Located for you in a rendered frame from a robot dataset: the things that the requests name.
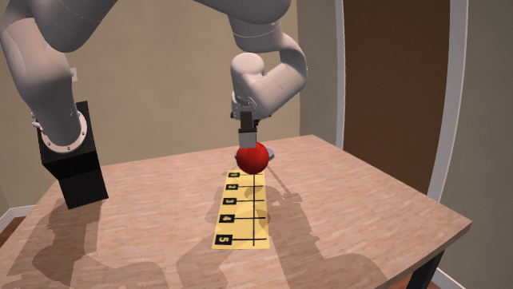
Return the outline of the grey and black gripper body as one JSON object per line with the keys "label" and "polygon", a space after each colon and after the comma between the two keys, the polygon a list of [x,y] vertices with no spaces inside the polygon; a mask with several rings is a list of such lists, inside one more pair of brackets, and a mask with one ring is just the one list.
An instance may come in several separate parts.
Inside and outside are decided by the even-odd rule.
{"label": "grey and black gripper body", "polygon": [[[240,112],[251,112],[251,108],[250,107],[244,107],[244,106],[240,105],[237,103],[236,99],[235,99],[235,96],[234,96],[234,91],[232,93],[232,111],[233,111],[233,118],[235,120],[240,120],[241,119],[241,115],[240,115]],[[245,109],[247,108],[247,109]],[[253,120],[261,120],[261,119],[266,119],[268,117],[260,117],[258,114],[255,114],[253,111],[252,111],[252,119]]]}

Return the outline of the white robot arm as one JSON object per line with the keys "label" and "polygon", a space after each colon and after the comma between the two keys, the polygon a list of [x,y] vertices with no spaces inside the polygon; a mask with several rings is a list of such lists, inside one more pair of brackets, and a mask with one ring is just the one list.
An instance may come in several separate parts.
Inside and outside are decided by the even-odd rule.
{"label": "white robot arm", "polygon": [[[193,1],[227,14],[237,46],[247,52],[230,66],[238,104],[269,117],[305,87],[304,53],[282,32],[280,22],[292,0]],[[9,0],[6,5],[0,21],[2,50],[18,93],[38,120],[32,126],[41,129],[54,152],[73,152],[87,134],[64,53],[83,46],[116,2]],[[264,62],[255,53],[274,51],[280,53],[280,64],[264,75]],[[257,147],[252,111],[241,112],[240,148]]]}

